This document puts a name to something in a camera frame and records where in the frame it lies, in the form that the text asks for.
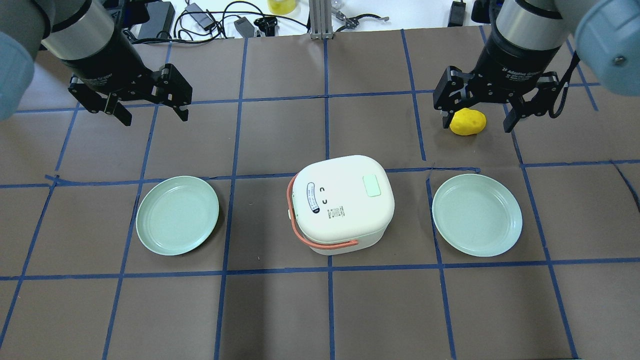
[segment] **yellow cup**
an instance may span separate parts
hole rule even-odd
[[[268,0],[269,11],[275,15],[285,15],[296,8],[296,0]]]

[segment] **plate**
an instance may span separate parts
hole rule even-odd
[[[433,197],[433,222],[448,243],[473,256],[509,250],[522,232],[518,201],[504,185],[477,174],[450,178]]]
[[[151,189],[140,203],[136,232],[156,254],[184,254],[211,234],[219,212],[218,196],[204,180],[172,177]]]

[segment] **white table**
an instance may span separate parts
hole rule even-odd
[[[447,26],[449,20],[449,10],[451,9],[452,0],[343,0],[344,6],[340,9],[348,17],[360,15],[361,13],[374,13],[381,17],[388,16],[390,19],[387,22],[380,20],[365,18],[360,21],[360,25],[355,30],[347,31],[378,31],[378,30],[397,30],[397,29],[414,29],[414,28],[444,28]],[[229,1],[220,0],[194,0],[192,3],[198,4],[201,9],[208,9],[210,11],[222,11],[226,7]],[[269,7],[266,0],[253,0],[253,4],[257,5],[264,13],[269,13]],[[473,1],[467,0],[467,16],[465,19],[465,25],[478,25],[478,23],[471,20],[471,9],[473,7]],[[173,7],[175,8],[175,18],[186,7],[184,0],[171,0]],[[250,5],[247,4],[233,4],[229,11],[256,11]],[[307,23],[307,17],[309,14],[308,0],[298,0],[295,10],[285,15],[296,19],[304,24]],[[240,16],[246,16],[247,19],[255,20],[258,15],[240,14]],[[198,31],[203,33],[196,22],[188,15],[183,17],[182,21],[186,29]],[[240,34],[236,31],[233,22],[236,18],[228,18],[225,20],[225,29],[228,37],[240,37]],[[333,17],[333,28],[337,29],[344,23]],[[306,29],[295,22],[288,21],[286,19],[278,20],[278,27],[276,28],[276,35],[300,35],[306,33]]]

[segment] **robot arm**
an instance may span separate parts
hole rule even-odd
[[[610,91],[640,95],[640,1],[491,0],[487,10],[492,32],[476,67],[465,73],[449,66],[433,94],[444,128],[456,111],[479,102],[511,103],[503,123],[507,133],[530,115],[558,116],[552,107],[580,58]],[[559,79],[544,71],[569,33],[580,58],[574,54]],[[534,89],[525,101],[523,95]]]
[[[172,64],[155,72],[146,68],[100,1],[2,1],[0,10],[0,50],[11,59],[0,65],[0,119],[15,111],[30,84],[42,41],[72,69],[69,92],[88,111],[129,126],[131,114],[120,101],[144,99],[171,106],[187,121],[191,85]]]

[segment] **yellow potato toy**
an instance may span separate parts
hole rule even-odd
[[[483,113],[464,108],[453,115],[449,129],[454,134],[467,136],[478,134],[485,126],[486,116]]]

